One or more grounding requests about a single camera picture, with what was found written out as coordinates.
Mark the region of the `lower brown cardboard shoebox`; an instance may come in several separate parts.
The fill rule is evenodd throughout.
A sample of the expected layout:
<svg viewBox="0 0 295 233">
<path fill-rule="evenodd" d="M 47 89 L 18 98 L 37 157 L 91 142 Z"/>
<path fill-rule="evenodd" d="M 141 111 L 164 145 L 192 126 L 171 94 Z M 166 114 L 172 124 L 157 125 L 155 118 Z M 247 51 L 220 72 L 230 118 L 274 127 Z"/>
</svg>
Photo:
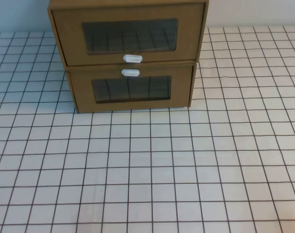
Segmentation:
<svg viewBox="0 0 295 233">
<path fill-rule="evenodd" d="M 101 65 L 69 68 L 67 78 L 79 113 L 190 105 L 195 63 Z M 138 77 L 121 74 L 137 69 Z"/>
</svg>

